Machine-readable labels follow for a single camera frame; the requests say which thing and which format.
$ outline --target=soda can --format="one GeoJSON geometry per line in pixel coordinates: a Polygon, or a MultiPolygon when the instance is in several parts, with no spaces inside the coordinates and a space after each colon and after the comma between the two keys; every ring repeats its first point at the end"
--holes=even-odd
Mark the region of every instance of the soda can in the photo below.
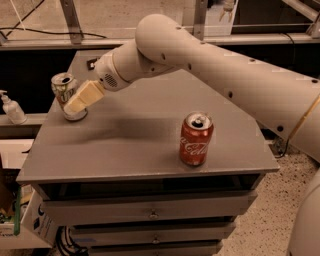
{"type": "Polygon", "coordinates": [[[206,161],[213,133],[212,118],[204,112],[192,112],[183,121],[180,137],[180,158],[188,165],[206,161]]]}
{"type": "Polygon", "coordinates": [[[81,120],[88,114],[87,109],[84,109],[74,115],[67,114],[63,110],[63,107],[67,104],[72,95],[76,93],[79,87],[80,85],[78,81],[69,73],[60,73],[53,76],[51,79],[51,89],[63,111],[64,117],[69,121],[81,120]]]}

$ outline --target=bottle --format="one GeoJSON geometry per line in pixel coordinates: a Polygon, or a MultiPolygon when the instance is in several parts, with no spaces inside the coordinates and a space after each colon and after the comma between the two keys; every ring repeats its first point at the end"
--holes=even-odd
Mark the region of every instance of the bottle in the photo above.
{"type": "Polygon", "coordinates": [[[22,124],[27,120],[27,116],[19,106],[18,102],[11,100],[7,95],[4,95],[6,91],[0,90],[1,100],[3,102],[3,111],[7,117],[14,124],[22,124]]]}

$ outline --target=drawer handle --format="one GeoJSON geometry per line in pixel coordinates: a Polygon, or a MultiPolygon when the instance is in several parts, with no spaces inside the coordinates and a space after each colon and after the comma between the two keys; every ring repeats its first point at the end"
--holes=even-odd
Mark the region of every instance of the drawer handle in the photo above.
{"type": "Polygon", "coordinates": [[[153,239],[152,243],[153,243],[153,244],[160,244],[160,240],[159,240],[157,237],[155,237],[155,238],[153,239]]]}
{"type": "Polygon", "coordinates": [[[159,219],[159,215],[156,214],[155,210],[152,210],[151,214],[149,215],[150,220],[157,220],[159,219]]]}

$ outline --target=coca-cola can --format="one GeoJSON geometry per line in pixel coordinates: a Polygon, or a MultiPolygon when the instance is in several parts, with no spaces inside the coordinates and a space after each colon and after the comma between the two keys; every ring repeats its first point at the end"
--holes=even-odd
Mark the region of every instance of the coca-cola can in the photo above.
{"type": "Polygon", "coordinates": [[[204,112],[192,112],[183,121],[180,137],[180,158],[188,165],[206,161],[213,133],[212,118],[204,112]]]}

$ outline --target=wire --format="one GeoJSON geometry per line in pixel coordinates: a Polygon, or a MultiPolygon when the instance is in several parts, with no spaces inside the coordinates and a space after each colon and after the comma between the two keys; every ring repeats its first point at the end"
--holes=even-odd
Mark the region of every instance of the wire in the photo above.
{"type": "Polygon", "coordinates": [[[286,146],[284,148],[284,151],[280,155],[275,156],[275,158],[279,159],[279,158],[284,157],[286,155],[287,151],[288,151],[288,147],[289,147],[289,139],[286,142],[286,146]]]}
{"type": "Polygon", "coordinates": [[[56,235],[56,245],[62,256],[69,255],[88,255],[88,249],[85,247],[80,247],[77,245],[69,235],[68,227],[59,227],[57,235],[56,235]]]}
{"type": "MultiPolygon", "coordinates": [[[[24,16],[22,19],[21,19],[21,23],[22,21],[24,21],[26,18],[28,18],[35,10],[37,10],[40,5],[44,2],[45,0],[42,0],[40,3],[38,3],[26,16],[24,16]]],[[[16,28],[20,25],[20,22],[18,22],[16,25],[14,25],[13,27],[16,28]]],[[[9,36],[10,34],[12,33],[12,31],[9,31],[6,36],[9,36]]]]}
{"type": "Polygon", "coordinates": [[[296,62],[296,44],[294,42],[294,40],[292,39],[292,37],[287,34],[287,33],[283,33],[285,36],[289,37],[290,41],[292,42],[293,45],[293,57],[292,57],[292,65],[294,66],[295,62],[296,62]]]}
{"type": "Polygon", "coordinates": [[[93,34],[93,33],[81,33],[81,32],[49,32],[49,31],[43,31],[43,30],[37,30],[37,29],[32,29],[32,28],[14,28],[14,27],[0,27],[0,30],[5,30],[5,29],[11,29],[11,30],[22,30],[22,31],[31,31],[31,32],[36,32],[36,33],[42,33],[42,34],[49,34],[49,35],[88,35],[88,36],[96,36],[96,37],[101,37],[101,38],[107,38],[106,36],[103,35],[98,35],[98,34],[93,34]]]}

